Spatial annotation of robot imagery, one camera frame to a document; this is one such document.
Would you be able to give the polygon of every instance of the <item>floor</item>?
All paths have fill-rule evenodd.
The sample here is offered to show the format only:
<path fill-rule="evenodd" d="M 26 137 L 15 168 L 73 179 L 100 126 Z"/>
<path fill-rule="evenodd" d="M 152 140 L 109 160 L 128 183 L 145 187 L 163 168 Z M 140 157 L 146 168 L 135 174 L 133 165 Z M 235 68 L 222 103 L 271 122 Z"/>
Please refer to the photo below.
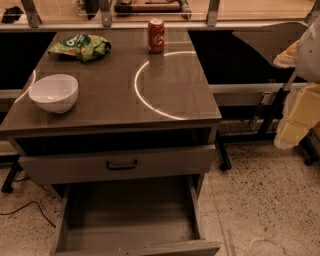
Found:
<path fill-rule="evenodd" d="M 1 151 L 11 148 L 1 142 Z M 320 163 L 304 165 L 303 151 L 276 149 L 271 141 L 227 144 L 233 168 L 219 170 L 218 155 L 205 177 L 200 209 L 208 240 L 221 244 L 218 256 L 320 255 Z M 0 165 L 2 186 L 8 165 Z M 17 180 L 25 177 L 22 171 Z M 0 194 L 0 212 L 36 201 L 53 223 L 59 200 L 31 180 Z M 1 256 L 49 255 L 55 228 L 35 203 L 0 216 Z"/>

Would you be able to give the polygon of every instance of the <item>green bag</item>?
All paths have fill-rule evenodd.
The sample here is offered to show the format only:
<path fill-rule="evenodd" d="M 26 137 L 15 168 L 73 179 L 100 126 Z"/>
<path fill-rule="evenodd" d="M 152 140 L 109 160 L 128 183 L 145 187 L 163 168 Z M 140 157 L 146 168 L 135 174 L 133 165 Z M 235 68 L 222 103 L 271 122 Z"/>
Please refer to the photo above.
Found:
<path fill-rule="evenodd" d="M 90 61 L 110 52 L 111 44 L 100 36 L 79 34 L 61 40 L 48 51 L 49 53 L 66 54 L 79 60 Z"/>

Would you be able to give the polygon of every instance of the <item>red soda can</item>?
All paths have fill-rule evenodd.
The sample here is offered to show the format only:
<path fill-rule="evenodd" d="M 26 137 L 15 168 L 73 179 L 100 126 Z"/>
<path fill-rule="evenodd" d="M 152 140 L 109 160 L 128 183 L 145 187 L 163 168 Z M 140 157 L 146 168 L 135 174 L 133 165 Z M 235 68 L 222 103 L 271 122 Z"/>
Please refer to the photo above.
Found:
<path fill-rule="evenodd" d="M 153 18 L 148 23 L 149 51 L 160 53 L 164 50 L 164 23 L 161 19 Z"/>

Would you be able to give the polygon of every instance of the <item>drawer pull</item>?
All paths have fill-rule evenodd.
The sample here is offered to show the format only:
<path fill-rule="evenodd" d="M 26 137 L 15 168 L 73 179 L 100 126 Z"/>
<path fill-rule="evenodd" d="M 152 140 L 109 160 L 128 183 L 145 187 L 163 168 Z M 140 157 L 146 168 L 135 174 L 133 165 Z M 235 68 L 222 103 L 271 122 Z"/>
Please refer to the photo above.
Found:
<path fill-rule="evenodd" d="M 110 171 L 125 171 L 125 170 L 132 170 L 137 167 L 138 161 L 134 159 L 133 164 L 130 166 L 121 166 L 121 167 L 112 167 L 112 163 L 107 161 L 107 169 Z"/>

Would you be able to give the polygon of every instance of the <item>bowl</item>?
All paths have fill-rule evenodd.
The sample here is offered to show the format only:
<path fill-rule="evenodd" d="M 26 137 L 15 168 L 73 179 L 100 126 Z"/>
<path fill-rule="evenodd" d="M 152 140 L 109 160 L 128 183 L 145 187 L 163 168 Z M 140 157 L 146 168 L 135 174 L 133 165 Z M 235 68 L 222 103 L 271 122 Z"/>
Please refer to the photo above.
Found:
<path fill-rule="evenodd" d="M 40 108 L 52 113 L 64 113 L 78 98 L 78 81 L 69 75 L 47 76 L 29 89 L 31 100 Z"/>

